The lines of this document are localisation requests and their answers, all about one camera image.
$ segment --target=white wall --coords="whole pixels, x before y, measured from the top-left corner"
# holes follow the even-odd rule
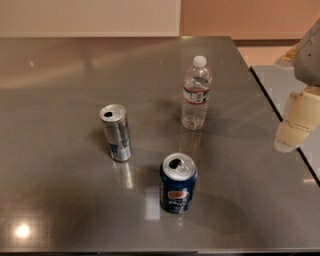
[[[0,37],[178,36],[181,0],[0,0]]]

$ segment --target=can lid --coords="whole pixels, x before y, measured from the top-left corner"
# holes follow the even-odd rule
[[[118,104],[104,107],[100,111],[100,118],[104,122],[117,122],[126,116],[126,109]]]
[[[173,153],[164,159],[163,171],[173,180],[184,181],[192,177],[196,165],[191,157],[183,153]]]

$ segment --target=blue soda can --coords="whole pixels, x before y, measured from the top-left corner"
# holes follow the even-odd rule
[[[160,204],[170,213],[190,208],[198,171],[191,157],[182,153],[167,156],[160,167]]]

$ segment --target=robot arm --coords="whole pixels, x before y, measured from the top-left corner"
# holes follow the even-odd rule
[[[296,78],[308,86],[287,100],[274,143],[280,152],[299,147],[320,123],[320,19],[301,39],[294,70]]]

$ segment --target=silver can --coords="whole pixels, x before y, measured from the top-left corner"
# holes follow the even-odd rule
[[[129,126],[126,109],[117,104],[100,111],[110,154],[115,161],[126,161],[131,157]]]

